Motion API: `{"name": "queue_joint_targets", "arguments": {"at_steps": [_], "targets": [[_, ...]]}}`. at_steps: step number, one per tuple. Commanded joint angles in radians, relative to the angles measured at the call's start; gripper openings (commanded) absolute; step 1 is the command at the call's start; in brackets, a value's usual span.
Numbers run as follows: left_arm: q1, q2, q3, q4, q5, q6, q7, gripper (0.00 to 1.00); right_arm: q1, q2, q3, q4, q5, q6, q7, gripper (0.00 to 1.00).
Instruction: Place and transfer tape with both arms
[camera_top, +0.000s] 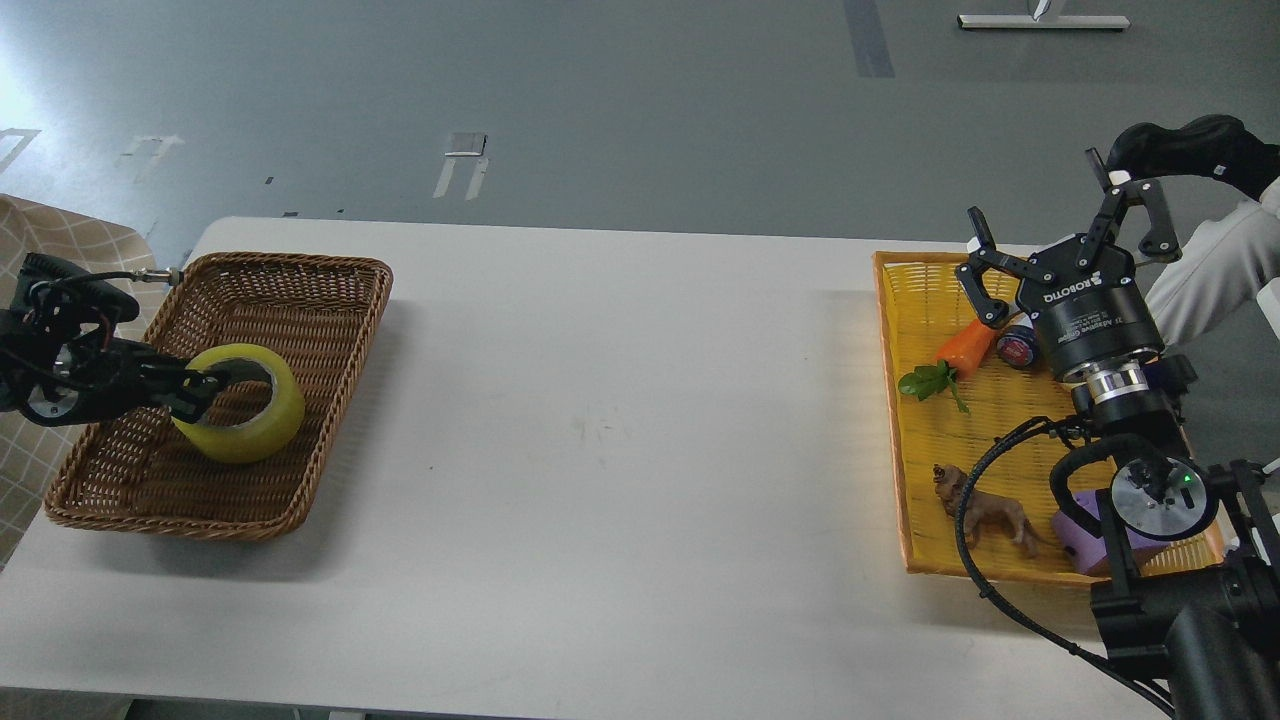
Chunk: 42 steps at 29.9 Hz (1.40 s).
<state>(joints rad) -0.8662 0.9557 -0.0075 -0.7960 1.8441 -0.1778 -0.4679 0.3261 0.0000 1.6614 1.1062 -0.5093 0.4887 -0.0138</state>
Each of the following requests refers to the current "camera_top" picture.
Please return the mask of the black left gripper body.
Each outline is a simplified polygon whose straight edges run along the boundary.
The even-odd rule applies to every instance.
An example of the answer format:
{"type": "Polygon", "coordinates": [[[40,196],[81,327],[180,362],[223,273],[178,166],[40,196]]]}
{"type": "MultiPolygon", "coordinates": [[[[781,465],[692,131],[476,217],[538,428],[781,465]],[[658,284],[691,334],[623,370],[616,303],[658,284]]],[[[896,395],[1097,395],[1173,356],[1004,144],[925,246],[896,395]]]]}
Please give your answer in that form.
{"type": "Polygon", "coordinates": [[[177,359],[129,340],[91,354],[67,345],[61,366],[37,374],[20,392],[20,415],[41,427],[110,421],[141,407],[159,407],[177,387],[177,359]]]}

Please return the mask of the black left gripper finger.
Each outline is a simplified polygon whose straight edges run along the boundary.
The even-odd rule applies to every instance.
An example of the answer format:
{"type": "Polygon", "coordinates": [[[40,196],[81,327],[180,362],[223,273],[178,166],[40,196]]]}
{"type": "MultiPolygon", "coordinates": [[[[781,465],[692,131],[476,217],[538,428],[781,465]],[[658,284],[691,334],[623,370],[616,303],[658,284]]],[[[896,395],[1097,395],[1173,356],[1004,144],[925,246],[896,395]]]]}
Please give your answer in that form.
{"type": "Polygon", "coordinates": [[[157,393],[216,393],[233,383],[229,372],[191,369],[184,363],[151,363],[150,382],[157,393]]]}
{"type": "Polygon", "coordinates": [[[166,407],[172,419],[197,424],[221,392],[223,386],[174,386],[151,389],[150,400],[155,406],[166,407]]]}

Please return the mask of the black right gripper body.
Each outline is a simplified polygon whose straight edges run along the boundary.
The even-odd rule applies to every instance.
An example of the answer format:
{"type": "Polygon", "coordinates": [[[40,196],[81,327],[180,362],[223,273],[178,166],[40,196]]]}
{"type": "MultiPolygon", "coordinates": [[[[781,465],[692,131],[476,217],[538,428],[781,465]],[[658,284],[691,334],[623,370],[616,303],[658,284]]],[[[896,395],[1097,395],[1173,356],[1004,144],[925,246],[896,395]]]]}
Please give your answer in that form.
{"type": "Polygon", "coordinates": [[[1112,243],[1097,247],[1091,265],[1078,258],[1083,234],[1043,246],[1028,261],[1048,284],[1025,281],[1018,306],[1030,316],[1056,380],[1078,382],[1087,365],[1149,360],[1166,348],[1137,284],[1133,256],[1112,243]]]}

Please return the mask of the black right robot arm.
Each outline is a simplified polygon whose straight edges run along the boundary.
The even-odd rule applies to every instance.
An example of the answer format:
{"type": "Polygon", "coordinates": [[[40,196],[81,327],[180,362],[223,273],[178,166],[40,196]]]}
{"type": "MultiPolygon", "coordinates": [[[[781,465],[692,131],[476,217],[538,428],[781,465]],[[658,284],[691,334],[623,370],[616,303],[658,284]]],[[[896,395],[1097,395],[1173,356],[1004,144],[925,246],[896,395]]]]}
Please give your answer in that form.
{"type": "Polygon", "coordinates": [[[1174,263],[1181,250],[1164,191],[1087,159],[1103,200],[1087,232],[1027,259],[1000,251],[983,213],[968,215],[977,247],[955,275],[975,314],[1000,329],[1018,307],[1030,319],[1053,378],[1071,386],[1075,413],[1036,416],[977,461],[957,492],[959,557],[980,596],[1021,626],[1079,657],[1172,719],[1275,719],[1277,700],[1277,528],[1262,488],[1270,471],[1234,460],[1199,466],[1180,397],[1196,379],[1166,354],[1116,245],[1132,208],[1149,228],[1140,254],[1174,263]],[[966,546],[968,507],[982,473],[1039,434],[1079,434],[1052,466],[1059,511],[1103,544],[1108,577],[1091,588],[1106,648],[1092,653],[1028,618],[982,574],[966,546]]]}

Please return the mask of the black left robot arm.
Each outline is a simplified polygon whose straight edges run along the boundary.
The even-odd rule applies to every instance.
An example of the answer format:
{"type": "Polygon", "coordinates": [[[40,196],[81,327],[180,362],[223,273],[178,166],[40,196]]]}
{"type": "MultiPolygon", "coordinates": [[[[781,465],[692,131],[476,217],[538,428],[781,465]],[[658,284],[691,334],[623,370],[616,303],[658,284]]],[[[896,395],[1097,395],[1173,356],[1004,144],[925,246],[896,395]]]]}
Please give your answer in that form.
{"type": "Polygon", "coordinates": [[[116,336],[141,307],[115,281],[177,286],[182,279],[178,269],[88,272],[28,252],[3,311],[1,410],[40,427],[105,423],[142,407],[201,420],[233,384],[232,374],[195,370],[183,357],[116,336]]]}

